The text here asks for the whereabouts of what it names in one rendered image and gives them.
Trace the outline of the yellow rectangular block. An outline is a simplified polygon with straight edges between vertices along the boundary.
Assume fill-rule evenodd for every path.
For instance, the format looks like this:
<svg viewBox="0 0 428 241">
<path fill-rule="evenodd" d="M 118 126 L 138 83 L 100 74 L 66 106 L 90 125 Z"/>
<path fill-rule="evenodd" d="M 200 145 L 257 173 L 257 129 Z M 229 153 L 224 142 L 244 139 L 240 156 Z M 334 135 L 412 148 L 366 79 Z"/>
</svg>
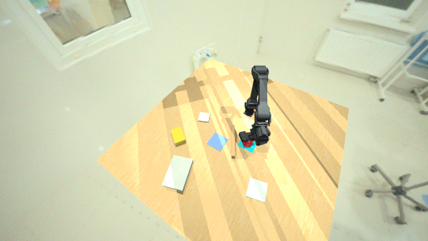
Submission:
<svg viewBox="0 0 428 241">
<path fill-rule="evenodd" d="M 174 140 L 174 143 L 176 146 L 186 142 L 181 127 L 177 127 L 175 129 L 172 129 L 171 134 L 172 134 L 172 137 L 173 137 L 173 140 Z"/>
</svg>

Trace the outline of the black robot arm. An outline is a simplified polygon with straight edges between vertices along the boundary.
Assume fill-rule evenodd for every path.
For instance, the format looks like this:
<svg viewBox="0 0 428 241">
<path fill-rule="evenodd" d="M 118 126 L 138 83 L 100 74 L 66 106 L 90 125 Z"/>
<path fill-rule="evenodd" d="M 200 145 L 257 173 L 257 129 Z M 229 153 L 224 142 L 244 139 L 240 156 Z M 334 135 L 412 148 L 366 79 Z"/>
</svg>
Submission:
<svg viewBox="0 0 428 241">
<path fill-rule="evenodd" d="M 247 99 L 247 102 L 245 102 L 244 114 L 252 117 L 255 113 L 255 122 L 253 126 L 256 129 L 256 134 L 253 135 L 252 138 L 255 139 L 256 146 L 261 146 L 267 144 L 269 141 L 266 127 L 269 127 L 271 123 L 270 107 L 267 104 L 269 70 L 266 66 L 253 66 L 251 73 L 253 77 L 251 96 Z"/>
</svg>

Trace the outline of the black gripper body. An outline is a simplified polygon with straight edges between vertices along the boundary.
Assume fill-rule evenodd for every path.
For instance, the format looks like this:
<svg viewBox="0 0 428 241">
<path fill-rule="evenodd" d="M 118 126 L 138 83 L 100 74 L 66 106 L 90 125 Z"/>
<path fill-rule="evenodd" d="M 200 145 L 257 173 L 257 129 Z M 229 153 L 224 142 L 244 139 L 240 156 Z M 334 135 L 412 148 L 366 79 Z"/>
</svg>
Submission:
<svg viewBox="0 0 428 241">
<path fill-rule="evenodd" d="M 253 139 L 252 136 L 256 134 L 256 129 L 254 128 L 253 125 L 252 125 L 252 129 L 250 129 L 251 132 L 249 132 L 249 133 L 246 133 L 246 131 L 239 132 L 239 137 L 243 143 L 247 142 L 249 139 L 250 140 Z M 269 131 L 269 129 L 267 127 L 266 127 L 266 129 L 267 129 L 268 136 L 270 136 L 271 132 Z"/>
</svg>

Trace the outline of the red plastic cup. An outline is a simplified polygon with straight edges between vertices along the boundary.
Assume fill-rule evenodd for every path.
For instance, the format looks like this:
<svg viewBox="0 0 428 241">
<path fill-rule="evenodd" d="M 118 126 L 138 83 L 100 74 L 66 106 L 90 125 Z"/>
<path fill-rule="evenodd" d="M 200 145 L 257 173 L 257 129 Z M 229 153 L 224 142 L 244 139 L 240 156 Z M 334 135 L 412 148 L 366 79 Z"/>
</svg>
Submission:
<svg viewBox="0 0 428 241">
<path fill-rule="evenodd" d="M 255 140 L 253 140 L 252 142 L 242 142 L 242 144 L 244 145 L 244 147 L 247 147 L 247 148 L 249 148 L 249 147 L 251 147 L 252 146 L 252 144 L 253 144 L 253 142 L 254 142 Z"/>
</svg>

